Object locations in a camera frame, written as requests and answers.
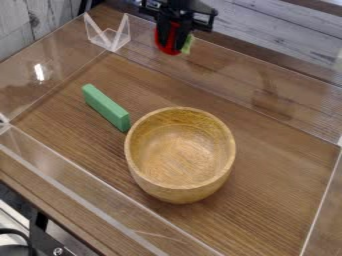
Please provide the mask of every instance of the wooden bowl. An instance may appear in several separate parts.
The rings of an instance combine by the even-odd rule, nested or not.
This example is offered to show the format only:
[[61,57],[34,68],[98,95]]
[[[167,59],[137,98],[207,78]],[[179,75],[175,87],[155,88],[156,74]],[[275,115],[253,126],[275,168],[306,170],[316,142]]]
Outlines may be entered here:
[[235,151],[224,123],[185,107],[164,108],[141,117],[124,143],[136,183],[149,195],[175,204],[192,203],[219,189]]

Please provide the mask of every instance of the red part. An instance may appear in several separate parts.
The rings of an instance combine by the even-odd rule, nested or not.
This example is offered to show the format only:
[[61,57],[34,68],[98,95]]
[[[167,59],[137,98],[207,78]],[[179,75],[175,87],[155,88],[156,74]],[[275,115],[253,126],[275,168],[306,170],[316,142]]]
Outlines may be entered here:
[[168,33],[168,38],[167,38],[167,43],[165,46],[163,46],[159,43],[157,39],[157,29],[155,29],[155,44],[159,48],[159,50],[169,55],[177,55],[180,53],[179,50],[173,49],[175,45],[175,39],[176,39],[176,29],[179,28],[179,24],[176,22],[171,22],[171,28],[169,28],[169,33]]

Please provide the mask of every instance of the bowl rim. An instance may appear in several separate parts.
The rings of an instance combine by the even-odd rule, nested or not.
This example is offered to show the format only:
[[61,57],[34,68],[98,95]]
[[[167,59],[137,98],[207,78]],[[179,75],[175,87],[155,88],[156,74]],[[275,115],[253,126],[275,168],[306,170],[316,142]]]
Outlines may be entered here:
[[[153,180],[149,179],[149,177],[147,175],[144,175],[144,173],[140,171],[139,167],[135,164],[135,161],[132,159],[132,155],[130,155],[130,137],[132,134],[136,130],[136,128],[139,127],[139,125],[153,115],[160,114],[161,112],[169,111],[169,110],[188,110],[192,112],[197,112],[205,116],[208,116],[211,119],[213,119],[213,121],[216,123],[219,123],[220,128],[224,130],[227,137],[228,137],[228,145],[229,145],[229,150],[231,153],[228,155],[228,159],[225,161],[225,165],[223,166],[223,168],[220,169],[219,173],[215,174],[208,180],[199,182],[197,184],[192,184],[192,185],[169,185],[164,182],[155,182]],[[195,188],[200,188],[204,187],[212,183],[215,183],[216,180],[219,180],[225,173],[229,171],[232,164],[233,164],[233,160],[235,160],[235,156],[236,156],[236,143],[235,143],[235,139],[233,139],[233,135],[232,132],[229,130],[229,128],[227,127],[227,125],[223,123],[223,121],[213,116],[211,113],[208,113],[204,110],[196,109],[196,108],[191,108],[191,107],[165,107],[165,108],[160,108],[157,110],[153,110],[152,112],[147,113],[132,125],[125,140],[124,140],[124,155],[125,155],[125,160],[128,163],[128,167],[129,170],[135,172],[136,175],[139,175],[139,177],[141,179],[144,179],[148,183],[153,184],[155,186],[159,186],[161,188],[167,188],[167,189],[175,189],[175,190],[181,190],[181,189],[195,189]]]

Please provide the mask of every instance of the wooden table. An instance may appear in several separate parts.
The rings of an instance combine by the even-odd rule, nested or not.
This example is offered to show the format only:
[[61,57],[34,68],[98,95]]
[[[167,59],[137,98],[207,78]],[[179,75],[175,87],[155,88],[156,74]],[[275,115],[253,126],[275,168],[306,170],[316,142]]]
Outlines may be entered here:
[[[121,14],[101,5],[90,16],[105,28],[116,27]],[[0,151],[1,180],[104,255],[152,254],[139,239],[108,225],[110,218],[124,221],[124,216],[139,222],[132,224],[140,225],[136,233],[171,255],[189,255],[181,249],[187,246],[196,248],[193,255],[299,255],[339,154],[340,89],[200,40],[189,56],[165,56],[152,44],[152,25],[130,17],[130,30],[132,42],[124,49],[117,54],[101,53],[89,45],[82,19],[77,19],[0,65],[2,83],[13,85],[20,80],[20,76],[13,78],[13,69],[22,59],[45,60],[57,53],[62,65],[44,91],[62,83],[12,124],[89,174],[21,138],[21,156],[54,181],[46,182]],[[125,134],[85,105],[85,83],[94,84],[128,110],[132,123],[168,106],[199,108],[223,120],[237,154],[229,179],[211,197],[176,206],[139,189],[124,158]],[[0,103],[8,111],[13,102],[24,104],[41,93],[32,79],[20,91],[8,86],[2,92],[2,99],[12,100]],[[197,240],[191,240],[193,245],[188,240],[181,243],[188,239],[183,231],[177,241],[173,226],[164,228],[172,237],[160,237],[160,220],[151,215],[145,220],[140,210],[121,211],[125,201],[117,201],[117,193],[94,177],[212,250],[197,249]]]

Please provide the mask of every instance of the green foam block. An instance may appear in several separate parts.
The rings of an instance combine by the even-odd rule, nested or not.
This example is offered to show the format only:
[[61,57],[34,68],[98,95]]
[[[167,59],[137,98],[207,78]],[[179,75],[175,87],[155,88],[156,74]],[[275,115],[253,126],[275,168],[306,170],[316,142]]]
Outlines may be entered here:
[[86,104],[121,132],[128,131],[130,128],[129,113],[121,106],[117,105],[92,84],[85,84],[81,91]]

